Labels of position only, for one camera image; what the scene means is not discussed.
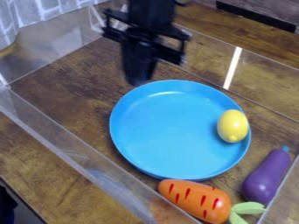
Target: wooden surface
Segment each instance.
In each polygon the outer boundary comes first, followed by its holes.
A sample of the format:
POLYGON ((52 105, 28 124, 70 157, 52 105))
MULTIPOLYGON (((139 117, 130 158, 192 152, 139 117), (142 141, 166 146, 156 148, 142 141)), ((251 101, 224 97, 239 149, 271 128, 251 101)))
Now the wooden surface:
MULTIPOLYGON (((216 8, 216 1, 196 0, 200 4, 216 8)), ((220 2, 299 25, 299 3, 295 0, 220 0, 220 2)))
MULTIPOLYGON (((199 5, 180 9, 178 23, 248 50, 256 50, 274 59, 298 65, 299 53, 296 54, 296 51, 299 48, 294 48, 298 45, 295 37, 283 31, 263 25, 255 26, 251 21, 199 5), (271 39, 272 35, 282 40, 279 42, 282 45, 271 39)), ((196 57, 190 57, 188 66, 184 69, 200 77, 163 63, 159 65, 155 79, 186 79, 220 89, 230 66, 228 53, 234 53, 235 48, 230 45, 215 45, 211 39, 204 38, 196 43, 196 45, 191 44, 190 52, 195 53, 196 49, 210 49, 210 51, 202 51, 195 54, 196 57)), ((264 81, 260 86, 258 77, 271 75, 268 70, 271 66, 264 66, 266 62, 259 58, 252 58, 251 55, 246 56, 244 60, 247 62, 246 74, 256 74, 256 78, 252 79, 251 76, 246 77, 242 74, 231 86, 236 94, 222 91, 238 102, 247 113, 254 133, 252 144, 238 166, 222 176, 206 181, 207 184, 227 191, 235 203, 242 201, 240 183, 270 150, 287 144, 292 150, 292 158, 295 157, 299 134, 299 124, 295 121, 298 107, 291 107, 292 103, 288 99, 298 88, 292 82, 298 74, 291 72, 286 80, 274 75, 271 81, 264 81), (279 103, 278 106, 275 105, 272 99, 278 95, 270 97, 272 88, 276 88, 280 80, 284 85, 291 85, 290 88, 276 90, 286 101, 286 107, 280 107, 279 103), (252 87, 263 88, 262 94, 266 98, 258 97, 254 91, 248 91, 252 87)), ((108 135, 111 110, 122 95, 132 89, 123 80, 116 43, 107 39, 98 40, 20 79, 12 85, 12 89, 115 163, 147 185, 156 188, 158 180, 146 176, 124 160, 108 135)), ((0 145, 1 149, 3 147, 7 149, 1 150, 1 176, 49 223, 140 222, 7 118, 0 116, 0 119, 0 145)))

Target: orange carrot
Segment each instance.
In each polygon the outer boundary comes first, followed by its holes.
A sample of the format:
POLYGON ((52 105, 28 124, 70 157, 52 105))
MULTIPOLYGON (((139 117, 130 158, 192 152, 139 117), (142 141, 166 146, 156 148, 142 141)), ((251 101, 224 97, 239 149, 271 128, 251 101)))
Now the orange carrot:
POLYGON ((230 196, 218 188, 191 181, 166 179, 158 186, 159 193, 187 213, 212 224, 230 217, 230 196))

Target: toy eggplant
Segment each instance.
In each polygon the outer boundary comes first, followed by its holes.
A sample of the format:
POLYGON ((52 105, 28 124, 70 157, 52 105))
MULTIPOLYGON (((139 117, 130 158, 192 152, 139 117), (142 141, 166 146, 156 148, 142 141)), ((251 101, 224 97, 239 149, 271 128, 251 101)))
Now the toy eggplant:
POLYGON ((250 173, 242 186, 242 194, 250 201, 267 205, 276 195, 282 178, 291 165, 288 147, 271 150, 259 167, 250 173))
POLYGON ((227 219, 231 224, 244 224, 239 214, 260 214, 266 210, 256 202, 231 206, 226 192, 187 180, 166 179, 159 183, 158 191, 187 213, 211 224, 220 224, 227 219))

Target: toy lemon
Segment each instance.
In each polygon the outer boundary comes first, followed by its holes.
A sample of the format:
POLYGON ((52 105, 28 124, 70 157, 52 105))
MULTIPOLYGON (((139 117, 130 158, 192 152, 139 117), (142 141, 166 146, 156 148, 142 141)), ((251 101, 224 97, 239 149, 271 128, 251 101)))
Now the toy lemon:
POLYGON ((248 134, 248 119, 239 110, 227 110, 218 121, 218 132, 220 138, 228 143, 236 143, 248 134))

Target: purple eggplant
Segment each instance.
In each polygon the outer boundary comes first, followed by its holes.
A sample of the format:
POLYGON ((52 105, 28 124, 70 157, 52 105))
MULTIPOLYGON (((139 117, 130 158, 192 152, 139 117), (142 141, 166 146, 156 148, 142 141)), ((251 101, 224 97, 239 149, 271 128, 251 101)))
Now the purple eggplant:
POLYGON ((267 205, 276 195, 282 178, 291 165, 288 147, 271 150, 259 167, 248 174, 242 194, 248 201, 267 205))

